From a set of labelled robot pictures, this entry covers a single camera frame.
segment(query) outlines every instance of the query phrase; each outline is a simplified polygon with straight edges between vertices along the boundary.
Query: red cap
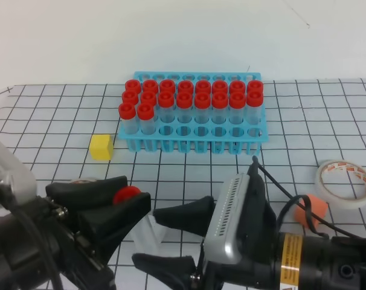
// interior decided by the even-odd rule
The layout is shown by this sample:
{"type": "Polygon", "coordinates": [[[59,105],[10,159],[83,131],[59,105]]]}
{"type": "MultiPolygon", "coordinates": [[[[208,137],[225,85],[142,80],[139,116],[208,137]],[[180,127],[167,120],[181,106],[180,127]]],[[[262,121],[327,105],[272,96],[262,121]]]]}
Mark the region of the red cap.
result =
{"type": "Polygon", "coordinates": [[[160,91],[164,92],[164,91],[168,91],[171,93],[175,93],[175,82],[173,80],[162,80],[160,82],[160,91]]]}
{"type": "Polygon", "coordinates": [[[152,91],[155,94],[159,92],[158,82],[156,80],[146,80],[143,83],[143,92],[152,91]]]}
{"type": "Polygon", "coordinates": [[[140,193],[140,189],[135,186],[125,186],[116,192],[115,196],[113,197],[113,204],[119,204],[123,201],[126,201],[127,199],[139,195],[140,193]]]}
{"type": "Polygon", "coordinates": [[[173,106],[174,98],[173,94],[168,91],[160,92],[158,97],[159,106],[162,108],[169,108],[173,106]]]}
{"type": "Polygon", "coordinates": [[[224,109],[228,105],[228,97],[225,92],[216,92],[213,94],[213,107],[216,109],[224,109]]]}
{"type": "Polygon", "coordinates": [[[130,103],[136,106],[139,102],[139,96],[135,91],[125,91],[121,95],[123,103],[130,103]]]}
{"type": "Polygon", "coordinates": [[[130,120],[136,116],[135,106],[130,103],[122,103],[118,107],[118,113],[124,120],[130,120]]]}
{"type": "Polygon", "coordinates": [[[140,104],[137,107],[137,116],[140,120],[151,120],[155,114],[153,113],[153,106],[150,104],[140,104]]]}
{"type": "Polygon", "coordinates": [[[188,109],[193,105],[193,95],[189,92],[180,92],[176,96],[176,104],[179,108],[188,109]]]}
{"type": "Polygon", "coordinates": [[[250,107],[259,107],[263,103],[263,93],[259,91],[248,92],[246,104],[250,107]]]}
{"type": "Polygon", "coordinates": [[[211,93],[211,84],[208,80],[200,80],[195,85],[195,92],[211,93]]]}
{"type": "Polygon", "coordinates": [[[194,85],[189,80],[183,80],[178,83],[178,92],[189,92],[190,94],[194,93],[194,85]]]}
{"type": "Polygon", "coordinates": [[[156,94],[152,91],[145,91],[140,96],[140,102],[156,106],[156,94]]]}
{"type": "Polygon", "coordinates": [[[263,83],[260,80],[251,80],[248,83],[248,92],[251,91],[263,92],[263,83]]]}
{"type": "Polygon", "coordinates": [[[227,94],[228,85],[224,80],[216,80],[213,82],[213,94],[215,92],[225,92],[227,94]]]}
{"type": "Polygon", "coordinates": [[[242,92],[234,92],[230,95],[230,106],[234,109],[241,109],[246,104],[245,94],[242,92]]]}
{"type": "Polygon", "coordinates": [[[245,93],[246,92],[246,85],[243,81],[241,80],[233,80],[230,83],[230,94],[234,93],[234,92],[242,92],[245,93]]]}
{"type": "Polygon", "coordinates": [[[141,92],[140,82],[138,80],[128,80],[125,83],[125,90],[126,91],[135,91],[138,94],[140,94],[140,92],[141,92]]]}
{"type": "Polygon", "coordinates": [[[211,99],[210,99],[209,93],[198,92],[197,94],[195,94],[195,106],[198,109],[207,109],[208,107],[210,107],[210,104],[211,104],[211,99]]]}

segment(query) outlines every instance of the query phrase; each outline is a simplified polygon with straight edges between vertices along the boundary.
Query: orange sponge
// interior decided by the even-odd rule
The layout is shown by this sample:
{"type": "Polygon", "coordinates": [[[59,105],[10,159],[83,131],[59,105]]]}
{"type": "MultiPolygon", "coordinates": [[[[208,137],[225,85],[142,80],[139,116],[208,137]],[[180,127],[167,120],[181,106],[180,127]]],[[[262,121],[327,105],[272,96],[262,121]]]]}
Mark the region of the orange sponge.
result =
{"type": "MultiPolygon", "coordinates": [[[[310,198],[310,203],[312,204],[312,213],[324,219],[324,216],[326,216],[328,210],[328,204],[314,195],[308,195],[308,197],[310,198]]],[[[297,206],[294,211],[294,219],[304,227],[309,228],[305,218],[305,211],[299,206],[297,206]]],[[[315,228],[317,228],[319,221],[315,218],[312,218],[312,223],[315,228]]]]}

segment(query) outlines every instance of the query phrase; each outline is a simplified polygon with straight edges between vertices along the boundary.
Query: blue test tube rack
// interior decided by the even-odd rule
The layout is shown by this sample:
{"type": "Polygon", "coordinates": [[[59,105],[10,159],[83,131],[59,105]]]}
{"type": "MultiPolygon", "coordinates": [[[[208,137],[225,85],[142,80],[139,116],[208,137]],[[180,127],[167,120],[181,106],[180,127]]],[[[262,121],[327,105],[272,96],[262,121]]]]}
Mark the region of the blue test tube rack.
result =
{"type": "MultiPolygon", "coordinates": [[[[182,80],[191,81],[194,87],[196,82],[200,80],[208,80],[211,84],[216,80],[224,80],[228,85],[233,80],[242,80],[247,86],[250,80],[261,80],[261,74],[256,72],[137,71],[133,78],[139,80],[141,84],[148,79],[154,79],[158,83],[164,79],[171,79],[176,83],[176,97],[178,83],[182,80]]],[[[211,120],[211,108],[209,121],[205,124],[198,124],[195,122],[195,108],[193,108],[193,118],[189,123],[180,123],[176,114],[175,119],[171,123],[164,123],[158,118],[155,121],[156,131],[154,134],[144,135],[139,130],[137,133],[129,135],[120,128],[118,138],[127,140],[127,145],[131,152],[138,152],[142,148],[149,152],[156,151],[158,148],[161,148],[163,152],[172,152],[177,148],[182,153],[188,153],[192,149],[197,153],[205,153],[209,149],[209,144],[211,144],[211,151],[216,154],[223,153],[225,150],[228,150],[230,154],[240,154],[242,149],[246,149],[248,155],[258,155],[261,144],[269,140],[266,127],[265,104],[262,104],[261,109],[261,119],[257,125],[251,125],[246,121],[246,107],[244,108],[245,118],[238,125],[231,124],[228,117],[223,124],[213,123],[211,120]],[[250,136],[250,130],[255,130],[255,136],[250,136]]]]}

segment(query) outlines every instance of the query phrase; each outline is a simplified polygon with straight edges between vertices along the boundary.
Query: yellow cube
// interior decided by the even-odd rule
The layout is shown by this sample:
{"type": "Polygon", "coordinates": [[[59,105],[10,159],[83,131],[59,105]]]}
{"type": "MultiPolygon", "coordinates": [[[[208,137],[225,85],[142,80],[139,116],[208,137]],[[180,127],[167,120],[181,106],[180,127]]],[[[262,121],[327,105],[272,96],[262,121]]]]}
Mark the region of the yellow cube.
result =
{"type": "Polygon", "coordinates": [[[95,160],[111,160],[113,142],[110,135],[93,135],[89,151],[95,160]]]}

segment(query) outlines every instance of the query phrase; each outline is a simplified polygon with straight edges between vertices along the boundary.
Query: tape roll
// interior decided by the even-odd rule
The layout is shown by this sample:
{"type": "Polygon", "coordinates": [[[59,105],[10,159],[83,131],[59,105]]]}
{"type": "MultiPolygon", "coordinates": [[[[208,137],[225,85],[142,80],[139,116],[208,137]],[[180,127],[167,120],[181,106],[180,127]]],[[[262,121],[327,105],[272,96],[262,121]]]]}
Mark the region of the tape roll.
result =
{"type": "Polygon", "coordinates": [[[345,160],[331,160],[322,164],[316,174],[315,185],[318,192],[323,199],[330,204],[344,209],[356,209],[366,205],[366,191],[365,195],[357,199],[342,198],[331,192],[323,183],[323,174],[342,170],[343,172],[353,172],[354,175],[362,180],[366,186],[366,171],[363,167],[353,164],[345,160]]]}

